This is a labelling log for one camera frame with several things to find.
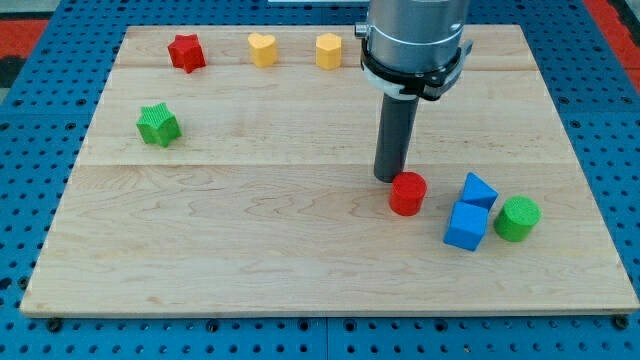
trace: wooden table surface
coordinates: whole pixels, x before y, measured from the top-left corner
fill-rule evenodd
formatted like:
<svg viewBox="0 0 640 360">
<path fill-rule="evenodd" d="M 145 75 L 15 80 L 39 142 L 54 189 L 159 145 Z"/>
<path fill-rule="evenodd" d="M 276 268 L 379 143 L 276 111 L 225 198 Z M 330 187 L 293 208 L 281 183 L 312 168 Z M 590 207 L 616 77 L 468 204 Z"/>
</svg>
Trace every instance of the wooden table surface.
<svg viewBox="0 0 640 360">
<path fill-rule="evenodd" d="M 279 62 L 250 63 L 247 36 Z M 317 68 L 315 37 L 343 36 Z M 208 66 L 170 65 L 197 33 Z M 407 169 L 429 193 L 401 217 L 372 175 L 382 94 L 352 27 L 131 27 L 22 301 L 29 316 L 263 317 L 603 314 L 639 307 L 517 26 L 467 26 L 474 49 L 442 100 L 421 102 Z M 166 102 L 183 136 L 141 141 Z M 442 243 L 465 175 L 524 194 L 543 219 L 523 243 L 488 228 Z"/>
</svg>

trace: blue triangular prism block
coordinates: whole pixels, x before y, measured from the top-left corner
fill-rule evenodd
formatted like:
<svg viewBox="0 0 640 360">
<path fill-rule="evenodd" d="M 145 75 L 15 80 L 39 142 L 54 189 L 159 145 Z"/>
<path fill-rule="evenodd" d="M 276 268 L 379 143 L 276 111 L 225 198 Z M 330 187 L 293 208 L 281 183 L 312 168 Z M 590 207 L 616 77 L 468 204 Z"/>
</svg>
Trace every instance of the blue triangular prism block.
<svg viewBox="0 0 640 360">
<path fill-rule="evenodd" d="M 460 200 L 471 205 L 480 206 L 491 210 L 493 203 L 498 198 L 498 192 L 489 186 L 478 175 L 470 172 L 462 188 Z"/>
</svg>

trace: green block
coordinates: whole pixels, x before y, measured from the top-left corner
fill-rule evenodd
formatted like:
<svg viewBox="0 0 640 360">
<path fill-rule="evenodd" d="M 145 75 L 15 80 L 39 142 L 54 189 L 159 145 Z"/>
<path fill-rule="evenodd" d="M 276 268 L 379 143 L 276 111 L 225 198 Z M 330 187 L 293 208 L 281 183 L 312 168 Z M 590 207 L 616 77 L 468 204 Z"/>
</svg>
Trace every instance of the green block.
<svg viewBox="0 0 640 360">
<path fill-rule="evenodd" d="M 142 116 L 138 119 L 136 126 L 145 144 L 167 147 L 171 140 L 182 135 L 176 116 L 169 111 L 165 103 L 150 107 L 143 106 Z"/>
<path fill-rule="evenodd" d="M 529 235 L 541 217 L 542 212 L 533 200 L 525 196 L 514 196 L 504 203 L 493 227 L 501 238 L 519 242 Z"/>
</svg>

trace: green star block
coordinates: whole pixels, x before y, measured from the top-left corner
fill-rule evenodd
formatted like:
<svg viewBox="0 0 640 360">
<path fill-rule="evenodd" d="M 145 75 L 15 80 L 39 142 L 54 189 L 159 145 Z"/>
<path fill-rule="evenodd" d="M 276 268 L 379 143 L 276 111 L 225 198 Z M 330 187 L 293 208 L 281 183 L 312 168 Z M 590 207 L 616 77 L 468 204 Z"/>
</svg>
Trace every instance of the green star block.
<svg viewBox="0 0 640 360">
<path fill-rule="evenodd" d="M 171 140 L 180 137 L 182 133 L 178 127 L 176 116 L 167 109 L 167 104 L 143 106 L 142 116 L 136 123 L 145 144 L 169 146 Z"/>
</svg>

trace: blue pegboard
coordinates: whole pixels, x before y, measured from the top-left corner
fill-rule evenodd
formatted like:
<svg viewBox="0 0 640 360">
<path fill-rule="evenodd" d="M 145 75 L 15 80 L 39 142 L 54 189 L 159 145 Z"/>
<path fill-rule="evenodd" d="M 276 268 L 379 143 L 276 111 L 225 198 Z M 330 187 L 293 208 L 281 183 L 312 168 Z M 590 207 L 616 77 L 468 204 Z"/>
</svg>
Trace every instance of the blue pegboard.
<svg viewBox="0 0 640 360">
<path fill-rule="evenodd" d="M 362 6 L 63 0 L 0 106 L 0 358 L 633 359 L 640 318 L 31 320 L 17 310 L 128 25 L 352 24 Z M 520 24 L 636 291 L 640 99 L 577 0 L 473 0 Z"/>
</svg>

